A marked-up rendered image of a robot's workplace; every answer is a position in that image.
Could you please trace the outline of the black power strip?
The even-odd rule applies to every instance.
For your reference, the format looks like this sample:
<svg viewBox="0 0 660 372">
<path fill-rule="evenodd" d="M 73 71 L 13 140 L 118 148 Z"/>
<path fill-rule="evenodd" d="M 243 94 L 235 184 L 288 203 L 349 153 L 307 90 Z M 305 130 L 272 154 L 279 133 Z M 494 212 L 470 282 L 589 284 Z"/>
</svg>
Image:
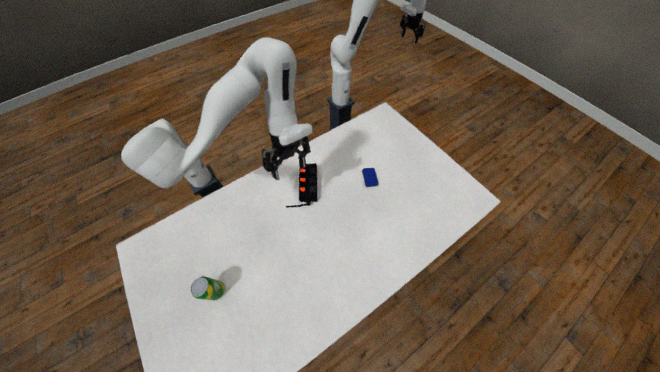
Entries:
<svg viewBox="0 0 660 372">
<path fill-rule="evenodd" d="M 289 207 L 310 206 L 310 202 L 317 200 L 317 164 L 306 164 L 304 168 L 299 167 L 299 201 L 306 202 L 301 205 L 290 205 Z"/>
</svg>

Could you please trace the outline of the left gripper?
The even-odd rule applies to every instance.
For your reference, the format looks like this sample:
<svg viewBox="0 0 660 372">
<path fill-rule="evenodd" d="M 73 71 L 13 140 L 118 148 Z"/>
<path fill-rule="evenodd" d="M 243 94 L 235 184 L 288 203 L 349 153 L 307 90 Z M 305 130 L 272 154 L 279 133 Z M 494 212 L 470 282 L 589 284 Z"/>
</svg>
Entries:
<svg viewBox="0 0 660 372">
<path fill-rule="evenodd" d="M 415 33 L 415 38 L 414 38 L 413 44 L 417 43 L 419 37 L 422 37 L 423 33 L 424 33 L 425 23 L 424 24 L 421 23 L 423 13 L 416 13 L 416 16 L 410 16 L 408 14 L 404 14 L 402 16 L 402 19 L 401 19 L 401 22 L 400 22 L 400 27 L 402 27 L 401 37 L 403 37 L 405 35 L 407 27 L 410 28 L 411 30 L 413 30 L 413 32 Z M 407 23 L 405 24 L 406 20 L 407 20 Z M 411 25 L 412 25 L 412 27 L 411 27 Z M 416 30 L 416 28 L 417 28 L 417 30 Z M 419 34 L 418 34 L 418 32 L 419 32 Z"/>
</svg>

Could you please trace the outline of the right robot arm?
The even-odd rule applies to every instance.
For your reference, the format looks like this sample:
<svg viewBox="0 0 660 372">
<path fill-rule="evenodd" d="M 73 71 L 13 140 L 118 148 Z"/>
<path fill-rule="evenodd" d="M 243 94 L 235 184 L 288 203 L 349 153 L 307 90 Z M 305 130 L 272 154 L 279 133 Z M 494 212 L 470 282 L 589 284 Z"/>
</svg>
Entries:
<svg viewBox="0 0 660 372">
<path fill-rule="evenodd" d="M 195 187 L 207 185 L 212 176 L 199 159 L 233 118 L 259 95 L 266 76 L 264 101 L 269 132 L 281 134 L 282 145 L 310 135 L 310 124 L 297 124 L 294 52 L 287 43 L 266 37 L 253 43 L 237 65 L 209 90 L 197 135 L 189 147 L 168 121 L 160 119 L 127 142 L 122 161 L 161 188 L 169 188 L 183 177 Z"/>
</svg>

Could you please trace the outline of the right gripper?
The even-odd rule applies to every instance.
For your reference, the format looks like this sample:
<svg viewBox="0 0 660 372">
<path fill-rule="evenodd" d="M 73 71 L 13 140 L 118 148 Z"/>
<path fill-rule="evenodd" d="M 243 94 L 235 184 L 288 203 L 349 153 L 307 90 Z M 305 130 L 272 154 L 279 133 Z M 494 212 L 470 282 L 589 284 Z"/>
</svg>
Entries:
<svg viewBox="0 0 660 372">
<path fill-rule="evenodd" d="M 270 132 L 269 132 L 270 133 Z M 295 153 L 299 154 L 299 165 L 304 168 L 306 165 L 306 155 L 311 152 L 308 137 L 303 137 L 295 142 L 292 142 L 287 145 L 282 145 L 279 141 L 279 136 L 272 135 L 270 133 L 270 138 L 272 142 L 272 149 L 262 150 L 262 161 L 263 168 L 267 172 L 271 172 L 272 177 L 275 180 L 280 180 L 278 167 L 282 164 L 283 160 L 293 157 Z M 302 143 L 303 150 L 298 149 L 300 142 Z M 274 154 L 273 154 L 274 153 Z M 273 154 L 273 156 L 272 156 Z M 279 157 L 279 160 L 277 159 Z M 272 158 L 272 161 L 271 161 Z"/>
</svg>

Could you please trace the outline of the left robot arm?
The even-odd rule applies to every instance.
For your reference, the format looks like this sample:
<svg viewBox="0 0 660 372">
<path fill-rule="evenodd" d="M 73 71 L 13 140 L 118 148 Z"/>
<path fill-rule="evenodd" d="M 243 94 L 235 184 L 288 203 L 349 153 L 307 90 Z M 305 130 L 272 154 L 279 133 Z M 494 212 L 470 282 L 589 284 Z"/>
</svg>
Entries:
<svg viewBox="0 0 660 372">
<path fill-rule="evenodd" d="M 410 5 L 403 4 L 401 10 L 411 16 L 416 16 L 416 13 L 424 12 L 426 1 L 411 0 Z M 331 43 L 331 66 L 333 72 L 332 99 L 336 105 L 342 106 L 349 102 L 351 81 L 350 61 L 356 54 L 363 33 L 378 2 L 379 0 L 354 0 L 350 26 L 346 36 L 338 35 Z"/>
</svg>

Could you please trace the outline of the green and yellow drink can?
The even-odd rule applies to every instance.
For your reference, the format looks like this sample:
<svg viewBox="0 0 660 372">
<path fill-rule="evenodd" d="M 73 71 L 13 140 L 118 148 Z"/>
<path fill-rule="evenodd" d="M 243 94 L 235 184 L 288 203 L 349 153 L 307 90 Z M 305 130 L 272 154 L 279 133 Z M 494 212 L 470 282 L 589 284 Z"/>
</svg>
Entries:
<svg viewBox="0 0 660 372">
<path fill-rule="evenodd" d="M 224 291 L 225 286 L 221 281 L 205 276 L 195 279 L 190 286 L 192 296 L 203 300 L 218 300 Z"/>
</svg>

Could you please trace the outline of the small blue rectangular pad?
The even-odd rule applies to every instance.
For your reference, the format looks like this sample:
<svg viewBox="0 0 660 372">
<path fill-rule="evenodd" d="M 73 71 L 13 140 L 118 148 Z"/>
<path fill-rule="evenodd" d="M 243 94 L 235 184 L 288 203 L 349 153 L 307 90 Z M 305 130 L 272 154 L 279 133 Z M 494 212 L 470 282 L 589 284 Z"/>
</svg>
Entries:
<svg viewBox="0 0 660 372">
<path fill-rule="evenodd" d="M 377 175 L 375 172 L 375 168 L 364 168 L 362 169 L 362 175 L 364 178 L 364 184 L 365 186 L 368 187 L 377 187 L 378 186 L 378 179 Z"/>
</svg>

